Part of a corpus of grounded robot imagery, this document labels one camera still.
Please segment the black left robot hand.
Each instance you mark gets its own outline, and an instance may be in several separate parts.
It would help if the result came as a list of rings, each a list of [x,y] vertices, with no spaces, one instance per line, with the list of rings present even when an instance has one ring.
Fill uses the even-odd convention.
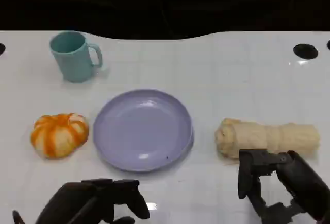
[[[50,199],[36,223],[135,223],[114,217],[115,205],[126,205],[142,220],[150,218],[138,180],[93,179],[65,183]]]

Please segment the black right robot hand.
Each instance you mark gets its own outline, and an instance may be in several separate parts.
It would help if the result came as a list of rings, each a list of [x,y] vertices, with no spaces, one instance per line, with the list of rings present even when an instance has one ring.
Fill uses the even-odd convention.
[[[261,176],[276,173],[293,197],[267,206],[261,195]],[[269,153],[265,149],[239,151],[238,197],[248,198],[262,223],[291,223],[293,216],[308,213],[317,223],[329,223],[329,187],[295,151]]]

